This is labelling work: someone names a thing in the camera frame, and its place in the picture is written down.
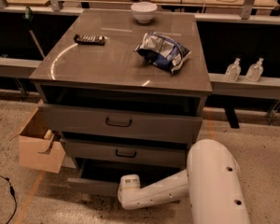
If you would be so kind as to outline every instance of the speckled floor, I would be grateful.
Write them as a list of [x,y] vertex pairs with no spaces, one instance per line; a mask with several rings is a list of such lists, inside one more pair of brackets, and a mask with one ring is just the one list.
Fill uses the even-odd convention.
[[[50,174],[18,165],[18,133],[36,106],[36,94],[25,101],[17,92],[0,91],[0,175],[15,190],[17,212],[10,223],[191,223],[188,200],[126,211],[109,197],[70,190],[66,179],[77,171],[62,168]],[[236,110],[240,129],[231,129],[221,109],[206,108],[199,139],[224,144],[241,166],[241,185],[252,224],[280,224],[280,114],[269,126],[261,112]],[[0,178],[0,224],[14,210],[6,180]]]

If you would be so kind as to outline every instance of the chip bag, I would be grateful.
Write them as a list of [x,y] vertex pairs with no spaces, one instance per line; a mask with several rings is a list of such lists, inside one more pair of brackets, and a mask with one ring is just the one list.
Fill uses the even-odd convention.
[[156,32],[146,33],[135,51],[147,62],[172,74],[180,70],[190,54],[189,49],[180,43]]

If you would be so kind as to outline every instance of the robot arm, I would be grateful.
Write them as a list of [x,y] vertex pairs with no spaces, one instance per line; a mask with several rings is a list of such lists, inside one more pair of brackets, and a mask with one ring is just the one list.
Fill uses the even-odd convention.
[[190,149],[187,170],[142,189],[138,175],[123,176],[118,197],[122,207],[131,210],[189,196],[194,224],[249,224],[239,173],[232,154],[205,139]]

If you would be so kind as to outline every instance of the spray bottle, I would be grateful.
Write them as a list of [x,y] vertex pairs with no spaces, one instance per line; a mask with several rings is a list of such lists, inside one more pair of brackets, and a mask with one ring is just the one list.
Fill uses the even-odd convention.
[[241,73],[240,58],[236,58],[234,63],[231,63],[226,70],[225,79],[229,82],[234,82],[238,79]]
[[263,62],[263,58],[259,58],[259,60],[256,63],[251,64],[248,72],[245,75],[247,80],[253,82],[259,81],[260,76],[263,72],[262,62]]

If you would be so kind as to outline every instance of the shelf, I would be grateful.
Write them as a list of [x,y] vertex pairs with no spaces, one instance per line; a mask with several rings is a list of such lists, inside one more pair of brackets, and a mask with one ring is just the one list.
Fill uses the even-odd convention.
[[261,77],[259,82],[250,82],[239,76],[236,82],[228,82],[222,74],[209,74],[213,94],[244,96],[280,100],[280,78]]
[[[96,1],[101,3],[119,2],[131,4],[132,0],[75,0],[75,1]],[[180,0],[150,0],[152,3],[158,5],[174,5],[180,6]],[[244,0],[183,0],[184,7],[242,7]],[[277,10],[280,8],[276,0],[256,0],[253,8],[262,8],[269,10]]]
[[0,77],[28,78],[41,61],[0,58]]

